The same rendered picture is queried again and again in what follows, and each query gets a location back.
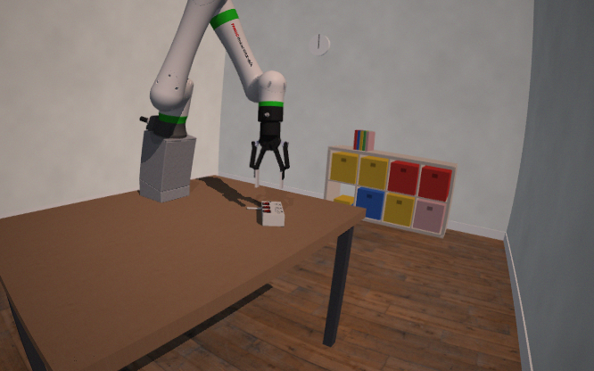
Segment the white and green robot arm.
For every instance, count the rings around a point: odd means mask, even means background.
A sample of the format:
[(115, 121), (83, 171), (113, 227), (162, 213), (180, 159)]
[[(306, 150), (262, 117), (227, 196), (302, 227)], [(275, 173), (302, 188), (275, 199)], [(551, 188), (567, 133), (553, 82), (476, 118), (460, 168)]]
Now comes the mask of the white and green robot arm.
[(227, 50), (246, 97), (259, 103), (258, 121), (283, 122), (285, 77), (274, 70), (262, 72), (232, 0), (187, 0), (177, 33), (150, 91), (150, 100), (159, 115), (140, 117), (147, 123), (146, 130), (154, 130), (157, 136), (187, 136), (186, 119), (194, 89), (188, 76), (209, 24)]

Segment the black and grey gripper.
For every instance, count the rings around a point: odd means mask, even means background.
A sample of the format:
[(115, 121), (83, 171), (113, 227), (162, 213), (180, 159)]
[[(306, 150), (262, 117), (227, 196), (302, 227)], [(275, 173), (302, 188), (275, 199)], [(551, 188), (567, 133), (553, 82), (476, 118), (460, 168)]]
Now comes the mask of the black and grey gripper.
[[(285, 170), (290, 168), (288, 156), (288, 142), (284, 142), (280, 138), (281, 122), (261, 122), (260, 123), (260, 139), (259, 141), (252, 141), (252, 154), (250, 160), (250, 168), (254, 169), (255, 187), (260, 186), (260, 164), (266, 151), (273, 151), (280, 168), (279, 189), (284, 188)], [(257, 146), (260, 144), (260, 155), (255, 163)], [(284, 150), (285, 165), (281, 159), (278, 146), (282, 144)], [(255, 164), (255, 166), (254, 166)]]

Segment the white power strip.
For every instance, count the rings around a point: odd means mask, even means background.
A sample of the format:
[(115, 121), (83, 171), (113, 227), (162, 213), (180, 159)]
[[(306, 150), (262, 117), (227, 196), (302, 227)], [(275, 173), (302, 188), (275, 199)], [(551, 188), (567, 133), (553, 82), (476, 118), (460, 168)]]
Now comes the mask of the white power strip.
[[(285, 214), (281, 202), (262, 202), (263, 226), (284, 227)], [(248, 210), (261, 210), (261, 207), (247, 207)]]

